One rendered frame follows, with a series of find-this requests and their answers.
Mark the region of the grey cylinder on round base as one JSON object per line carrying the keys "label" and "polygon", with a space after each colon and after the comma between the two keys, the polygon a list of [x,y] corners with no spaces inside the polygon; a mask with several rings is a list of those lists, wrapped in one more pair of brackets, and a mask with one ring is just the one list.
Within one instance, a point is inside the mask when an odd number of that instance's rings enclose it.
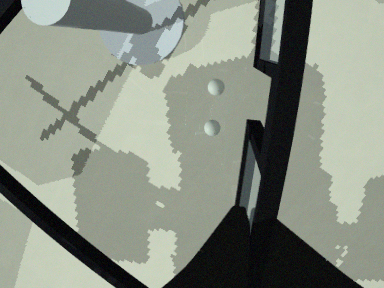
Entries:
{"label": "grey cylinder on round base", "polygon": [[135,65],[157,63],[179,45],[185,16],[179,0],[21,0],[35,24],[100,31],[108,51]]}

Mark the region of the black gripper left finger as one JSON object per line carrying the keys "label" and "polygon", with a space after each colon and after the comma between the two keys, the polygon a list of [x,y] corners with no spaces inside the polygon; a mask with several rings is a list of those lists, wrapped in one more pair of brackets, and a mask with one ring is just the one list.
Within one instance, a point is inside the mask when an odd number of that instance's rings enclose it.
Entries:
{"label": "black gripper left finger", "polygon": [[247,215],[233,205],[187,267],[161,288],[248,288]]}

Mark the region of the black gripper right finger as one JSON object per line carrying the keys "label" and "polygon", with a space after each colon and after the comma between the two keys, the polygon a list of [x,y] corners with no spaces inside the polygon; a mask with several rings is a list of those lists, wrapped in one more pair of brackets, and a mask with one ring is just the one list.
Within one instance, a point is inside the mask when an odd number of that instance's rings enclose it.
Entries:
{"label": "black gripper right finger", "polygon": [[276,219],[260,288],[364,288]]}

